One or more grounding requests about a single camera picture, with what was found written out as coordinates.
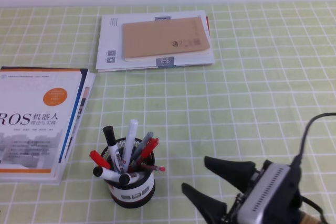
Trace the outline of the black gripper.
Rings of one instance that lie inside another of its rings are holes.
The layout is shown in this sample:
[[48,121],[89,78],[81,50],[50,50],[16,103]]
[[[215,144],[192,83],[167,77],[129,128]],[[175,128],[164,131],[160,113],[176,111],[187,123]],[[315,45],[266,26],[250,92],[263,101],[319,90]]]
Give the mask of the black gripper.
[[256,164],[251,161],[238,162],[209,156],[204,157],[204,165],[207,169],[226,180],[239,191],[228,212],[226,203],[199,192],[187,183],[181,184],[182,193],[196,207],[206,223],[238,223],[239,209],[272,163],[272,161],[267,159],[261,169],[258,170]]

